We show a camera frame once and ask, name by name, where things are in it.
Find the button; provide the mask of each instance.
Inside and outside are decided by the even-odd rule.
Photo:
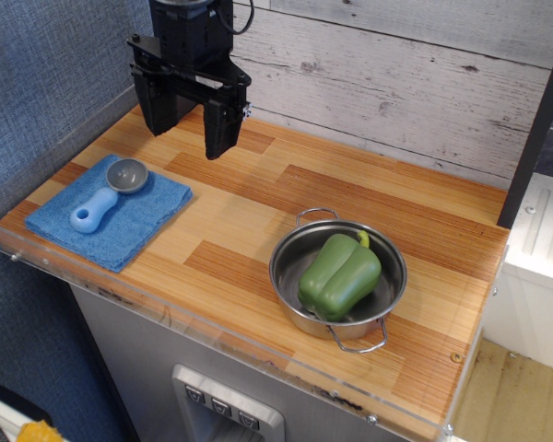
[[[252,430],[257,430],[260,427],[260,425],[258,424],[258,419],[255,419],[249,414],[242,412],[240,412],[240,424]]]
[[[226,417],[231,417],[231,407],[225,402],[218,401],[215,398],[211,398],[211,404],[213,405],[213,410],[219,414],[223,414]]]
[[[192,401],[205,403],[205,394],[202,391],[196,390],[190,385],[185,385],[184,387],[186,388],[186,394]]]

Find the blue fabric wall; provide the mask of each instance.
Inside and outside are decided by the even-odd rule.
[[[133,32],[147,0],[0,1],[0,218],[136,105]],[[0,253],[0,384],[70,440],[124,426],[62,283]]]

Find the metal pot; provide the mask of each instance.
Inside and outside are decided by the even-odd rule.
[[[300,224],[303,216],[316,211],[329,212],[335,216],[335,219]],[[300,303],[299,279],[328,238],[335,233],[356,238],[360,230],[369,234],[370,248],[381,261],[380,283],[341,321],[320,320]],[[271,283],[287,317],[297,327],[312,336],[323,339],[334,338],[342,350],[350,353],[368,353],[385,345],[387,342],[385,316],[399,302],[407,282],[406,262],[390,239],[373,228],[340,219],[334,210],[326,208],[313,208],[297,215],[297,228],[276,245],[270,259],[269,271]],[[379,328],[382,329],[383,339],[371,348],[351,349],[342,344],[344,340],[361,338]]]

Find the wooden countertop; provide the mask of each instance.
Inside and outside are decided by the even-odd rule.
[[[25,216],[111,153],[139,158],[194,193],[118,274],[24,226]],[[134,307],[165,316],[172,311],[175,321],[214,333],[213,339],[229,343],[241,357],[269,361],[282,378],[310,385],[317,394],[336,390],[338,397],[324,397],[355,413],[377,413],[382,424],[427,439],[434,436],[415,423],[422,418],[446,424],[464,366],[451,354],[466,357],[472,350],[509,234],[496,227],[505,196],[254,119],[243,124],[237,147],[208,161],[201,109],[154,137],[136,108],[11,211],[0,222],[0,242],[27,261],[51,265],[58,269],[53,273],[95,284]],[[270,256],[295,228],[296,215],[311,207],[330,207],[380,230],[406,259],[407,288],[386,321],[389,342],[378,351],[344,353],[334,341],[297,329],[279,306],[268,274]],[[374,331],[348,345],[380,340]],[[405,419],[395,407],[413,416]]]

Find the black metal frame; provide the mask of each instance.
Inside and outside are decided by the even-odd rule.
[[[508,196],[502,207],[498,226],[512,228],[514,219],[523,202],[528,183],[533,177],[536,162],[541,154],[547,133],[553,122],[553,69],[547,81],[543,98],[538,106],[530,134],[526,139],[523,153],[514,172]]]

